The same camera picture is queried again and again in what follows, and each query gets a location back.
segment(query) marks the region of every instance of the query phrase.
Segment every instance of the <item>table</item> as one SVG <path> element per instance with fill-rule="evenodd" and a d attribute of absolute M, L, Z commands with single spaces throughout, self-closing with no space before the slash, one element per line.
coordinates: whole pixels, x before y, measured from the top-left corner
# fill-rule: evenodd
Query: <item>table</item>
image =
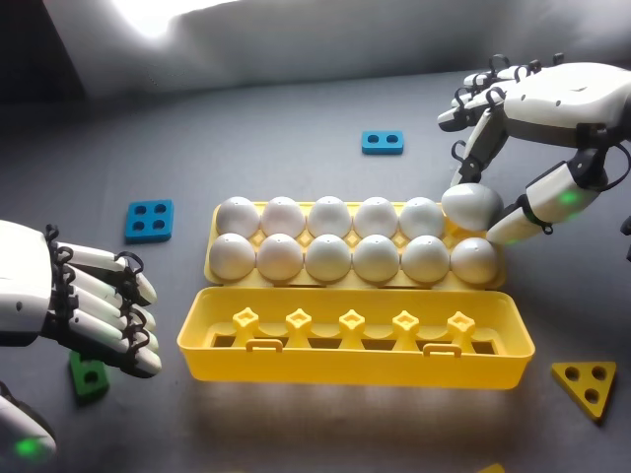
<path fill-rule="evenodd" d="M 466 75 L 408 76 L 0 109 L 0 219 L 145 261 L 159 301 L 164 372 L 151 380 L 109 370 L 111 388 L 77 408 L 65 349 L 37 340 L 0 350 L 0 379 L 57 431 L 47 472 L 623 471 L 631 462 L 631 317 L 618 228 L 628 183 L 553 236 L 506 251 L 503 291 L 536 346 L 511 391 L 197 382 L 175 338 L 195 294 L 212 210 L 243 195 L 311 201 L 382 196 L 440 200 L 456 167 L 436 116 Z M 398 129 L 405 152 L 361 153 L 361 132 Z M 513 202 L 572 150 L 509 141 L 483 182 Z M 611 160 L 610 175 L 622 170 Z M 125 246 L 131 201 L 171 198 L 174 237 Z M 593 424 L 553 380 L 550 364 L 615 361 L 605 422 Z"/>

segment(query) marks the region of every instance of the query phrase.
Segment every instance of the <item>green block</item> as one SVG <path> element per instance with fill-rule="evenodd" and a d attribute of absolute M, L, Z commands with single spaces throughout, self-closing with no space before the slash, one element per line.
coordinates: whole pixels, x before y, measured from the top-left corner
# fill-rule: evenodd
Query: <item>green block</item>
<path fill-rule="evenodd" d="M 81 354 L 70 352 L 70 372 L 77 401 L 80 404 L 100 399 L 109 389 L 103 362 L 86 360 Z"/>

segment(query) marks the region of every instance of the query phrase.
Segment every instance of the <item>yellow triangle block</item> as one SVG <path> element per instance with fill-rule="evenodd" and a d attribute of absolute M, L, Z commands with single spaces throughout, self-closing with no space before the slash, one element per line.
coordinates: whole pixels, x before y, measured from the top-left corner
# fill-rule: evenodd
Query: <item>yellow triangle block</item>
<path fill-rule="evenodd" d="M 491 466 L 487 466 L 483 470 L 478 471 L 478 473 L 505 473 L 504 468 L 499 463 L 495 463 Z"/>
<path fill-rule="evenodd" d="M 600 420 L 615 377 L 614 362 L 553 363 L 552 375 L 592 420 Z"/>

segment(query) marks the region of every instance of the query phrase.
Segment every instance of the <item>gray backdrop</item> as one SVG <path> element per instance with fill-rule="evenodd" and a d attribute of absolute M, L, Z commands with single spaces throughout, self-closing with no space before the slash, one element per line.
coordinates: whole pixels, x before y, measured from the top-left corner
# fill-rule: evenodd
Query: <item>gray backdrop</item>
<path fill-rule="evenodd" d="M 285 86 L 159 101 L 0 108 L 0 219 L 68 241 L 137 251 L 159 301 L 164 371 L 109 370 L 111 389 L 78 409 L 68 353 L 47 340 L 0 349 L 0 379 L 58 432 L 50 473 L 626 471 L 631 463 L 629 182 L 576 221 L 507 250 L 508 283 L 536 346 L 520 386 L 466 391 L 202 383 L 175 338 L 202 275 L 212 209 L 225 198 L 440 199 L 455 163 L 436 116 L 465 73 Z M 365 157 L 365 129 L 400 129 L 401 157 Z M 510 141 L 484 175 L 506 202 L 571 150 Z M 610 172 L 620 171 L 619 155 Z M 125 246 L 131 201 L 172 198 L 174 237 Z M 597 427 L 549 374 L 615 361 Z"/>
<path fill-rule="evenodd" d="M 134 11 L 151 21 L 165 3 Z M 498 52 L 617 63 L 631 48 L 620 0 L 241 0 L 177 18 L 159 39 L 112 0 L 45 5 L 92 98 L 454 71 Z"/>

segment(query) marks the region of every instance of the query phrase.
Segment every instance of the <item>yellow plastic container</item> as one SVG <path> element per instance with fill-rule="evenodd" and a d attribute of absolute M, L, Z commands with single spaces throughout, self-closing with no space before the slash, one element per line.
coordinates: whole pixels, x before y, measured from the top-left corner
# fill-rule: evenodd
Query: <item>yellow plastic container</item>
<path fill-rule="evenodd" d="M 534 346 L 513 300 L 483 291 L 201 291 L 177 339 L 204 381 L 509 389 Z"/>
<path fill-rule="evenodd" d="M 299 202 L 298 204 L 300 205 L 300 208 L 303 211 L 303 214 L 305 214 L 305 216 L 309 214 L 312 207 L 314 206 L 314 202 Z M 267 202 L 254 202 L 254 205 L 256 206 L 256 210 L 258 211 L 258 214 L 260 215 L 263 213 L 263 209 L 265 208 L 265 205 L 267 205 Z M 346 206 L 348 207 L 348 211 L 352 217 L 355 217 L 355 214 L 359 210 L 360 205 L 361 205 L 361 202 L 346 202 Z M 405 202 L 392 202 L 392 205 L 394 206 L 394 210 L 396 211 L 396 214 L 400 215 L 401 211 L 403 210 L 403 206 L 405 205 Z M 447 276 L 445 276 L 445 278 L 443 278 L 440 281 L 437 281 L 431 284 L 423 284 L 423 283 L 419 283 L 418 281 L 414 281 L 412 278 L 408 277 L 400 268 L 393 278 L 389 279 L 388 281 L 385 281 L 383 283 L 378 283 L 378 284 L 369 283 L 368 281 L 363 280 L 357 274 L 355 274 L 355 271 L 353 271 L 352 269 L 341 280 L 335 281 L 332 283 L 324 283 L 323 281 L 319 281 L 315 279 L 313 276 L 311 276 L 305 268 L 303 268 L 300 271 L 300 273 L 298 273 L 298 275 L 296 275 L 294 278 L 288 281 L 283 281 L 283 282 L 268 281 L 258 272 L 256 268 L 254 268 L 251 273 L 249 273 L 247 276 L 240 279 L 239 281 L 227 281 L 216 276 L 213 273 L 212 268 L 210 267 L 210 258 L 209 258 L 210 247 L 212 246 L 215 239 L 217 239 L 217 237 L 219 236 L 219 234 L 217 233 L 217 227 L 215 225 L 218 210 L 219 210 L 219 206 L 215 209 L 215 212 L 213 213 L 213 223 L 210 230 L 210 237 L 208 238 L 208 247 L 206 248 L 206 262 L 204 264 L 204 275 L 206 276 L 206 279 L 208 281 L 214 284 L 231 285 L 231 286 L 246 286 L 246 287 L 262 287 L 262 286 L 318 287 L 320 286 L 320 287 L 328 287 L 328 288 L 355 288 L 355 289 L 357 288 L 371 289 L 375 287 L 383 287 L 383 288 L 419 288 L 419 289 L 448 289 L 448 290 L 457 290 L 457 289 L 481 290 L 481 289 L 499 288 L 500 286 L 504 284 L 504 281 L 506 280 L 506 271 L 505 271 L 502 248 L 498 246 L 496 247 L 496 249 L 500 257 L 500 262 L 499 262 L 500 269 L 497 275 L 495 276 L 495 278 L 493 278 L 493 280 L 483 285 L 475 285 L 475 284 L 466 283 L 462 281 L 461 279 L 457 278 L 456 275 L 452 271 L 450 271 L 447 274 Z M 454 249 L 454 246 L 456 246 L 458 243 L 460 243 L 466 238 L 484 237 L 484 236 L 485 236 L 484 232 L 471 232 L 465 229 L 461 229 L 460 227 L 452 223 L 449 219 L 445 218 L 445 234 L 443 235 L 442 240 L 449 252 L 451 252 L 452 249 Z M 258 251 L 258 249 L 260 248 L 260 245 L 263 243 L 264 240 L 265 240 L 265 234 L 263 233 L 261 229 L 259 229 L 258 232 L 256 232 L 249 239 L 249 242 L 254 247 L 254 250 Z M 308 230 L 304 230 L 300 235 L 296 237 L 296 241 L 302 247 L 303 253 L 307 252 L 307 248 L 309 247 L 310 243 L 313 240 L 314 240 L 314 237 L 309 233 Z M 405 249 L 405 246 L 408 243 L 410 243 L 409 238 L 405 236 L 400 230 L 397 230 L 396 234 L 394 234 L 391 240 L 398 248 L 399 254 L 402 254 L 403 250 Z M 354 252 L 355 247 L 357 246 L 357 243 L 361 241 L 361 238 L 355 233 L 354 230 L 351 230 L 349 234 L 344 237 L 344 241 L 346 241 L 346 243 L 348 244 L 351 252 Z"/>

